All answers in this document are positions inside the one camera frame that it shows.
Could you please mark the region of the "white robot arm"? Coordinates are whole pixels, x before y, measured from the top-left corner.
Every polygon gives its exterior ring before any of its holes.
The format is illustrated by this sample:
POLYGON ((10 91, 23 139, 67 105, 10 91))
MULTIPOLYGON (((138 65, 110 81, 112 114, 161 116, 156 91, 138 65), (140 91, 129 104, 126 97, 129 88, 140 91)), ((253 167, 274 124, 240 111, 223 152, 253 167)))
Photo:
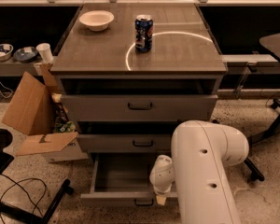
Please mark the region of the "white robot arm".
POLYGON ((245 135, 231 126, 181 123, 171 155, 160 155, 150 173, 157 203, 175 187, 182 224, 241 224, 224 168, 244 162, 248 151, 245 135))

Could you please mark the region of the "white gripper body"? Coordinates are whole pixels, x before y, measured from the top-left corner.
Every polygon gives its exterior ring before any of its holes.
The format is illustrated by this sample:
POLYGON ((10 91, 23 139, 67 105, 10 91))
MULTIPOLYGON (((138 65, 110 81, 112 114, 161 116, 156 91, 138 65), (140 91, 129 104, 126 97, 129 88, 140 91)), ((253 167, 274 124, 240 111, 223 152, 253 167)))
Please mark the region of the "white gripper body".
POLYGON ((167 196, 171 192, 172 184, 175 181, 175 172, 173 161, 169 156, 160 155, 157 157, 150 172, 149 181, 157 195, 167 196))

